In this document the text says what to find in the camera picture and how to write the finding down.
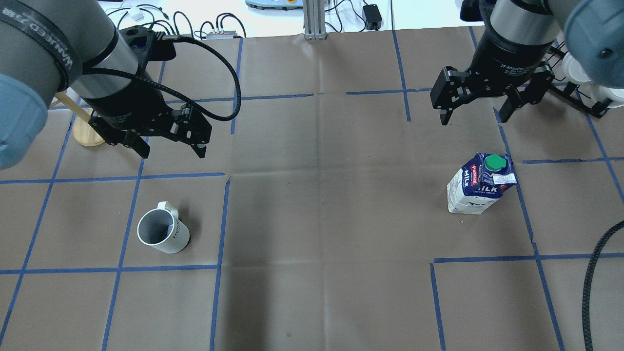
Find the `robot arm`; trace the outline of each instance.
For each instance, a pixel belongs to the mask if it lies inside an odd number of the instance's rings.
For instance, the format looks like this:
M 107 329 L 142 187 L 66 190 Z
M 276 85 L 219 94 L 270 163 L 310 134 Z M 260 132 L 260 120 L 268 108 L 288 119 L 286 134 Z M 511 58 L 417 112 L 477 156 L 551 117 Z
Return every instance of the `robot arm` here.
M 95 0 L 0 0 L 0 11 L 0 169 L 24 157 L 54 93 L 69 86 L 93 107 L 89 124 L 108 144 L 123 144 L 143 158 L 150 149 L 143 136 L 182 141 L 204 157 L 212 127 L 202 114 L 220 121 L 238 114 L 236 72 L 192 38 L 140 26 L 118 31 Z M 214 115 L 173 91 L 188 104 L 177 111 L 166 105 L 145 67 L 173 59 L 174 42 L 202 46 L 224 62 L 238 92 L 232 115 Z
M 459 106 L 481 97 L 507 96 L 502 122 L 525 104 L 539 103 L 554 78 L 543 58 L 559 27 L 570 52 L 596 83 L 624 87 L 622 1 L 464 0 L 462 19 L 483 20 L 485 33 L 468 70 L 443 68 L 431 91 L 443 125 Z

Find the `black power adapter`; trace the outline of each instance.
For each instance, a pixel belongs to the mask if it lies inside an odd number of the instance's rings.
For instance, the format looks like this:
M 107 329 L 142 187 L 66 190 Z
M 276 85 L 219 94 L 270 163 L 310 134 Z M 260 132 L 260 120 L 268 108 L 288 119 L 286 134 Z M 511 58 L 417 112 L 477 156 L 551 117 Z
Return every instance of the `black power adapter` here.
M 366 21 L 366 30 L 376 30 L 381 28 L 381 13 L 376 4 L 364 5 L 362 7 L 362 17 Z

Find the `electrical cable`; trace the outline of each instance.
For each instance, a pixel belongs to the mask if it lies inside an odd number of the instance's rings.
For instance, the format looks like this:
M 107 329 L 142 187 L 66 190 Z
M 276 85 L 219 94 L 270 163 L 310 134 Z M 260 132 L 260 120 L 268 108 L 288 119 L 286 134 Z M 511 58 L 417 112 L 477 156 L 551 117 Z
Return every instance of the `electrical cable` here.
M 202 26 L 200 26 L 200 27 L 199 27 L 199 31 L 200 31 L 200 32 L 203 32 L 203 27 L 204 27 L 206 24 L 209 24 L 209 25 L 210 25 L 210 27 L 212 28 L 212 31 L 213 31 L 213 32 L 215 31 L 215 26 L 212 24 L 212 22 L 210 22 L 210 21 L 205 21 L 204 23 L 202 23 Z
M 331 9 L 327 9 L 325 10 L 325 12 L 330 12 L 331 10 L 335 9 L 336 7 L 340 6 L 340 4 L 342 4 L 343 2 L 345 2 L 346 0 L 341 0 L 338 5 L 336 5 L 336 1 L 334 1 L 334 7 L 332 7 Z
M 328 25 L 329 27 L 331 27 L 334 32 L 338 32 L 338 30 L 333 26 L 333 24 L 329 23 L 329 22 L 325 22 L 326 25 Z
M 153 7 L 153 8 L 155 8 L 156 10 L 160 11 L 160 13 L 162 13 L 162 16 L 163 16 L 165 19 L 169 19 L 169 15 L 167 15 L 167 14 L 165 13 L 165 11 L 162 9 L 162 7 L 158 7 L 158 6 L 156 6 L 156 5 L 152 5 L 152 4 L 141 4 L 141 5 L 137 5 L 137 7 L 142 7 L 142 6 L 145 6 L 145 7 Z
M 173 29 L 173 27 L 171 26 L 171 23 L 169 23 L 168 21 L 165 21 L 164 19 L 159 19 L 158 21 L 154 22 L 154 24 L 160 24 L 160 23 L 165 23 L 166 25 L 169 26 L 169 29 L 171 30 L 171 33 L 173 33 L 175 30 Z
M 353 13 L 355 13 L 355 15 L 358 18 L 360 18 L 362 20 L 362 22 L 364 23 L 364 27 L 361 30 L 358 31 L 358 32 L 363 32 L 366 29 L 366 20 L 364 18 L 362 18 L 362 16 L 360 16 L 357 11 L 355 11 L 355 6 L 353 6 L 353 1 L 352 0 L 347 0 L 347 1 L 349 1 L 351 3 L 351 9 L 353 9 Z
M 189 28 L 189 30 L 190 30 L 190 33 L 191 33 L 191 35 L 194 35 L 194 34 L 193 34 L 193 25 L 191 24 L 191 20 L 189 20 L 189 19 L 188 19 L 188 17 L 187 17 L 187 15 L 186 15 L 186 14 L 184 14 L 184 12 L 181 12 L 181 11 L 175 11 L 175 12 L 173 13 L 173 26 L 175 27 L 175 33 L 176 33 L 176 34 L 178 34 L 178 35 L 180 35 L 180 30 L 178 29 L 178 25 L 177 25 L 177 24 L 176 24 L 176 22 L 175 22 L 175 15 L 177 15 L 177 14 L 181 14 L 181 15 L 183 15 L 183 16 L 184 16 L 184 18 L 186 18 L 186 19 L 187 19 L 187 22 L 188 22 L 188 28 Z
M 394 7 L 392 6 L 392 0 L 390 0 L 390 18 L 392 18 L 392 30 L 394 30 Z
M 139 24 L 139 26 L 141 27 L 145 27 L 146 25 L 150 24 L 152 27 L 154 26 L 154 24 L 158 24 L 159 26 L 163 27 L 165 29 L 165 33 L 167 33 L 168 36 L 171 35 L 171 32 L 169 31 L 169 28 L 167 28 L 167 26 L 163 25 L 162 23 L 159 23 L 158 21 L 156 22 L 151 22 L 151 23 L 143 23 L 143 24 Z
M 234 86 L 236 89 L 236 106 L 234 107 L 234 111 L 232 112 L 232 114 L 230 114 L 229 116 L 219 116 L 216 115 L 208 110 L 206 110 L 204 107 L 202 107 L 200 104 L 198 104 L 197 102 L 195 102 L 193 99 L 183 95 L 180 92 L 177 92 L 167 86 L 164 86 L 162 84 L 156 83 L 150 79 L 147 79 L 145 77 L 142 76 L 138 76 L 136 74 L 131 74 L 128 72 L 124 72 L 124 71 L 118 71 L 116 69 L 106 69 L 106 68 L 91 68 L 86 70 L 83 74 L 108 74 L 110 76 L 117 76 L 117 77 L 123 77 L 126 79 L 130 79 L 132 81 L 135 82 L 141 82 L 142 84 L 146 84 L 149 85 L 153 88 L 156 88 L 158 90 L 164 91 L 166 93 L 169 93 L 179 99 L 181 99 L 182 101 L 186 102 L 187 104 L 197 108 L 201 113 L 203 113 L 204 115 L 217 120 L 217 121 L 222 121 L 222 122 L 228 122 L 231 121 L 232 119 L 234 119 L 238 113 L 240 112 L 240 106 L 241 106 L 241 101 L 242 101 L 242 97 L 241 97 L 241 92 L 240 92 L 240 82 L 238 81 L 238 76 L 236 74 L 236 71 L 234 70 L 234 68 L 232 67 L 232 65 L 225 59 L 225 57 L 223 57 L 218 51 L 214 50 L 212 47 L 204 44 L 203 42 L 191 38 L 191 37 L 185 37 L 185 36 L 179 36 L 173 39 L 163 39 L 163 41 L 172 41 L 172 42 L 188 42 L 190 44 L 194 44 L 197 46 L 200 46 L 208 51 L 210 51 L 210 53 L 212 53 L 213 55 L 215 55 L 222 63 L 224 63 L 224 65 L 228 68 L 228 70 L 230 71 L 230 73 L 232 74 L 232 78 L 234 78 Z
M 154 14 L 151 11 L 148 11 L 146 9 L 139 9 L 139 10 L 141 10 L 143 12 L 147 12 L 147 13 L 149 13 L 151 15 L 151 17 L 152 17 L 152 25 L 149 27 L 149 29 L 152 29 L 154 27 L 154 23 L 156 22 L 156 17 L 154 17 Z
M 244 37 L 247 37 L 247 31 L 245 30 L 245 26 L 243 26 L 243 23 L 238 19 L 238 17 L 234 16 L 233 14 L 226 14 L 225 16 L 221 17 L 221 23 L 220 23 L 221 29 L 223 29 L 223 20 L 228 17 L 232 17 L 233 19 L 236 19 L 238 21 L 238 23 L 240 24 L 240 27 L 243 29 Z
M 340 32 L 342 32 L 344 30 L 344 26 L 343 21 L 340 19 L 340 14 L 338 13 L 338 5 L 336 5 L 336 0 L 334 0 L 334 7 L 336 7 L 334 11 L 336 12 L 336 17 L 338 17 L 338 22 L 340 23 Z
M 215 25 L 217 26 L 217 29 L 219 29 L 219 19 L 221 18 L 221 16 L 225 16 L 227 14 L 231 14 L 232 16 L 234 16 L 234 14 L 230 12 L 224 12 L 217 15 L 217 18 L 215 19 Z
M 119 22 L 117 22 L 117 29 L 121 27 L 121 21 L 123 21 L 126 16 L 128 16 L 128 12 L 126 12 L 123 16 L 121 16 L 121 18 L 119 19 Z
M 587 272 L 585 273 L 585 281 L 583 282 L 583 302 L 581 308 L 581 314 L 583 319 L 583 340 L 585 341 L 585 350 L 593 351 L 592 344 L 592 330 L 590 325 L 590 316 L 589 316 L 589 300 L 590 294 L 592 292 L 592 279 L 593 272 L 596 269 L 596 263 L 598 263 L 598 258 L 600 257 L 600 252 L 605 247 L 611 236 L 615 234 L 618 230 L 624 227 L 624 220 L 620 223 L 614 225 L 609 229 L 602 238 L 596 244 L 596 247 L 593 250 L 592 256 L 589 259 L 589 263 L 587 265 Z
M 110 16 L 110 15 L 112 15 L 115 12 L 119 12 L 119 11 L 123 11 L 123 10 L 129 10 L 129 9 L 130 9 L 129 7 L 119 7 L 119 8 L 117 8 L 117 9 L 111 11 L 111 12 L 108 12 L 106 14 L 106 16 Z

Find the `blue tape line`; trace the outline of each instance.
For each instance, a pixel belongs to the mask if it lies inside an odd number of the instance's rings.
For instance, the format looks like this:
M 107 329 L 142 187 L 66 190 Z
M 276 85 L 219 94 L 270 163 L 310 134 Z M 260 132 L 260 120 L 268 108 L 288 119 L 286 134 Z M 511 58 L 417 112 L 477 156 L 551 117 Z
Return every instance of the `blue tape line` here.
M 581 95 L 580 95 L 580 93 L 578 91 L 577 91 L 577 97 L 578 97 L 579 100 L 581 99 Z M 611 178 L 613 179 L 613 183 L 615 184 L 615 188 L 617 189 L 618 194 L 620 195 L 620 200 L 624 204 L 624 193 L 622 192 L 622 187 L 620 186 L 620 181 L 618 180 L 618 177 L 615 175 L 615 171 L 613 170 L 613 165 L 611 165 L 611 161 L 609 160 L 609 156 L 607 155 L 607 151 L 605 150 L 605 146 L 602 144 L 602 141 L 600 140 L 600 136 L 598 136 L 598 131 L 596 131 L 596 127 L 593 125 L 592 118 L 590 117 L 590 115 L 586 113 L 585 114 L 585 118 L 587 119 L 587 123 L 589 124 L 590 128 L 592 129 L 593 137 L 596 139 L 596 143 L 598 144 L 598 147 L 600 148 L 600 152 L 602 153 L 602 157 L 604 157 L 605 160 L 606 160 L 607 167 L 609 168 L 609 173 L 611 173 Z
M 52 268 L 52 269 L 27 269 L 26 274 L 59 274 L 59 273 L 103 273 L 116 272 L 115 267 L 99 268 Z
M 46 184 L 50 182 L 52 182 L 51 179 L 0 180 L 0 184 Z
M 198 265 L 159 265 L 148 267 L 122 267 L 122 272 L 162 272 L 165 270 L 211 270 L 217 269 L 216 264 L 198 264 Z
M 102 177 L 102 178 L 67 178 L 56 179 L 55 183 L 91 183 L 91 182 L 119 182 L 123 180 L 137 180 L 136 177 Z
M 394 89 L 394 90 L 373 90 L 373 91 L 348 91 L 347 95 L 372 95 L 372 94 L 394 94 L 397 92 L 416 92 L 416 89 Z
M 52 179 L 50 180 L 50 184 L 47 187 L 46 196 L 43 200 L 43 204 L 41 205 L 41 210 L 39 211 L 39 217 L 37 218 L 37 224 L 35 225 L 34 232 L 32 233 L 31 242 L 28 245 L 28 251 L 26 252 L 26 257 L 24 258 L 24 263 L 22 264 L 22 269 L 19 273 L 19 278 L 17 279 L 17 283 L 15 284 L 15 290 L 13 290 L 13 296 L 11 297 L 11 303 L 9 304 L 9 310 L 6 313 L 4 318 L 4 323 L 2 323 L 2 330 L 0 330 L 0 346 L 2 346 L 2 341 L 4 340 L 4 334 L 6 333 L 6 329 L 9 326 L 9 321 L 11 319 L 11 314 L 13 313 L 13 308 L 15 307 L 15 301 L 17 300 L 17 295 L 19 294 L 19 289 L 22 286 L 22 281 L 24 280 L 24 274 L 26 273 L 26 267 L 28 266 L 28 262 L 31 259 L 32 250 L 35 246 L 35 241 L 37 240 L 37 235 L 39 234 L 39 228 L 41 227 L 41 222 L 43 221 L 43 216 L 46 212 L 47 203 L 50 200 L 50 194 L 52 193 L 52 186 L 54 185 L 54 179 L 56 179 L 56 175 L 59 172 L 59 168 L 61 167 L 61 161 L 63 160 L 63 155 L 65 154 L 65 149 L 67 148 L 67 141 L 69 140 L 69 136 L 71 134 L 72 126 L 74 125 L 74 121 L 76 120 L 76 114 L 72 115 L 72 119 L 69 122 L 69 128 L 67 128 L 67 132 L 65 133 L 65 139 L 63 140 L 63 146 L 61 147 L 61 151 L 59 153 L 59 157 L 56 160 L 56 166 L 54 167 L 54 172 L 52 173 Z
M 243 96 L 243 100 L 267 100 L 267 99 L 295 99 L 298 97 L 314 96 L 314 94 L 292 94 L 292 95 L 269 95 L 269 96 Z
M 162 61 L 162 65 L 160 66 L 160 74 L 158 75 L 158 83 L 162 84 L 162 76 L 165 74 L 165 64 L 166 61 Z
M 232 101 L 231 97 L 211 97 L 209 99 L 193 99 L 195 102 L 220 102 L 220 101 Z M 184 104 L 186 101 L 183 100 L 167 100 L 166 104 Z
M 132 226 L 132 218 L 134 216 L 134 209 L 137 205 L 137 198 L 139 197 L 139 187 L 141 184 L 141 176 L 143 174 L 143 166 L 145 159 L 141 159 L 139 165 L 139 172 L 137 173 L 136 183 L 134 185 L 134 194 L 132 196 L 132 204 L 130 205 L 130 213 L 128 214 L 128 222 L 125 226 L 124 241 L 121 246 L 121 253 L 119 254 L 119 263 L 117 264 L 117 274 L 115 275 L 115 285 L 113 286 L 113 293 L 110 298 L 109 314 L 106 318 L 106 328 L 104 329 L 104 339 L 102 341 L 102 351 L 106 351 L 106 347 L 109 342 L 110 324 L 113 319 L 113 311 L 115 310 L 115 303 L 117 301 L 117 291 L 119 289 L 119 280 L 121 278 L 122 267 L 124 266 L 125 250 L 128 246 L 128 236 L 130 235 L 130 228 Z
M 567 255 L 543 255 L 540 256 L 542 260 L 575 260 L 575 259 L 589 259 L 592 254 L 567 254 Z M 600 254 L 601 259 L 621 259 L 624 258 L 624 252 L 605 252 Z
M 236 75 L 238 76 L 238 82 L 240 83 L 240 61 L 241 61 L 241 57 L 243 57 L 243 39 L 239 39 L 238 42 L 238 59 L 236 62 Z M 234 103 L 232 104 L 232 113 L 234 113 L 234 110 L 236 109 L 236 97 L 238 96 L 238 94 L 236 93 L 236 88 L 234 88 Z M 234 132 L 236 131 L 236 118 L 234 118 L 232 120 L 232 122 L 230 123 L 230 135 L 234 135 Z
M 544 296 L 546 297 L 546 305 L 548 306 L 548 312 L 550 313 L 550 319 L 552 321 L 552 326 L 555 329 L 555 336 L 557 337 L 557 343 L 559 344 L 559 350 L 565 351 L 565 346 L 563 345 L 563 338 L 561 336 L 561 331 L 559 330 L 559 322 L 557 321 L 557 316 L 555 315 L 555 307 L 552 304 L 552 298 L 550 297 L 550 289 L 548 289 L 548 283 L 546 283 L 546 275 L 544 274 L 544 267 L 542 267 L 542 260 L 539 256 L 539 251 L 537 250 L 537 244 L 535 242 L 531 243 L 533 245 L 533 251 L 535 252 L 537 264 L 537 270 L 540 274 L 540 280 L 542 281 L 542 288 L 544 289 Z
M 196 178 L 196 177 L 222 177 L 225 173 L 207 172 L 207 173 L 180 173 L 180 174 L 154 174 L 142 175 L 141 179 L 168 179 L 168 178 Z M 55 179 L 55 183 L 91 183 L 91 182 L 119 182 L 124 180 L 137 180 L 136 176 L 131 177 L 102 177 L 102 178 L 66 178 Z M 50 183 L 51 179 L 28 179 L 28 180 L 0 180 L 2 184 L 32 184 L 32 183 Z
M 496 109 L 494 110 L 494 114 L 496 119 L 500 120 L 499 112 Z M 509 149 L 509 143 L 507 142 L 507 136 L 505 135 L 505 131 L 502 125 L 499 125 L 500 137 L 503 140 L 503 144 L 505 144 L 505 151 L 509 156 L 509 159 L 514 161 L 514 158 L 511 155 L 511 150 Z M 557 337 L 557 343 L 559 344 L 559 350 L 565 351 L 565 346 L 563 345 L 563 338 L 561 337 L 561 331 L 559 330 L 559 323 L 557 322 L 557 316 L 555 315 L 555 309 L 552 305 L 552 299 L 550 298 L 550 291 L 548 289 L 548 283 L 546 282 L 546 276 L 544 274 L 544 269 L 542 268 L 542 261 L 540 260 L 540 252 L 537 249 L 537 244 L 534 241 L 534 233 L 533 227 L 531 226 L 531 221 L 529 219 L 529 212 L 527 211 L 527 205 L 524 201 L 524 196 L 522 195 L 522 187 L 520 186 L 520 182 L 515 185 L 515 189 L 518 193 L 518 198 L 520 200 L 520 207 L 522 208 L 522 215 L 524 216 L 524 222 L 527 225 L 527 231 L 529 232 L 529 238 L 531 239 L 531 245 L 533 245 L 533 253 L 535 256 L 535 262 L 537 264 L 537 270 L 540 274 L 540 280 L 542 281 L 542 289 L 544 290 L 544 296 L 546 298 L 546 304 L 548 306 L 548 312 L 550 312 L 550 320 L 552 321 L 552 326 L 555 330 L 555 336 Z
M 407 121 L 412 121 L 412 116 L 409 112 L 409 101 L 407 99 L 407 86 L 405 84 L 405 73 L 403 71 L 403 61 L 401 59 L 401 49 L 399 48 L 399 41 L 396 38 L 396 31 L 392 30 L 392 39 L 394 40 L 394 49 L 396 50 L 396 59 L 399 63 L 399 73 L 401 75 L 401 87 L 403 88 L 403 103 L 405 103 L 405 115 L 407 116 Z
M 225 173 L 209 172 L 209 173 L 143 175 L 141 176 L 141 179 L 200 178 L 200 177 L 223 177 L 223 176 L 225 176 Z
M 604 162 L 604 158 L 599 159 L 560 159 L 560 160 L 526 160 L 522 164 L 553 164 L 553 163 L 576 163 L 576 162 Z
M 228 217 L 228 203 L 230 198 L 230 181 L 225 183 L 223 195 L 223 214 L 221 216 L 221 239 L 219 242 L 219 258 L 217 260 L 217 279 L 215 281 L 215 294 L 212 301 L 212 325 L 210 327 L 210 351 L 215 351 L 215 337 L 217 336 L 217 310 L 219 307 L 219 291 L 221 288 L 221 265 L 223 263 L 223 248 L 225 247 L 225 226 Z
M 446 351 L 446 342 L 444 341 L 444 329 L 442 328 L 442 312 L 440 311 L 440 297 L 437 294 L 436 269 L 433 264 L 429 264 L 431 269 L 431 287 L 433 289 L 433 304 L 436 308 L 437 333 L 440 337 L 440 350 Z
M 477 43 L 477 37 L 475 37 L 474 35 L 474 30 L 472 30 L 472 26 L 468 27 L 468 30 L 470 31 L 470 37 L 472 38 L 472 45 L 474 45 L 474 49 L 477 49 L 477 46 L 479 46 L 479 44 Z
M 396 50 L 396 59 L 399 63 L 399 73 L 401 74 L 401 87 L 406 89 L 405 75 L 403 71 L 403 60 L 401 59 L 401 50 L 399 48 L 399 41 L 396 39 L 396 31 L 392 31 L 392 39 L 394 40 L 394 50 Z
M 530 261 L 534 259 L 535 256 L 443 257 L 435 259 L 434 263 Z
M 589 259 L 592 254 L 557 254 L 557 255 L 539 255 L 540 260 L 575 260 Z M 621 259 L 624 258 L 624 252 L 611 252 L 600 254 L 601 259 Z M 467 263 L 467 262 L 505 262 L 505 261 L 531 261 L 535 260 L 535 256 L 493 256 L 493 257 L 441 257 L 434 259 L 434 263 Z
M 412 115 L 409 112 L 409 101 L 407 100 L 407 93 L 403 93 L 403 102 L 405 102 L 405 114 L 407 115 L 407 121 L 412 121 Z

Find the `mug handle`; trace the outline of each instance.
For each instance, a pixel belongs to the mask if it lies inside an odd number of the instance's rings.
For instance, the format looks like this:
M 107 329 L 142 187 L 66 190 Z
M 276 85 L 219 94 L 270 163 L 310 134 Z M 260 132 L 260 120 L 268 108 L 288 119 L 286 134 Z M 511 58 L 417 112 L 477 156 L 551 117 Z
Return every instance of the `mug handle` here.
M 157 208 L 169 211 L 173 218 L 178 219 L 178 209 L 172 206 L 169 201 L 160 201 Z

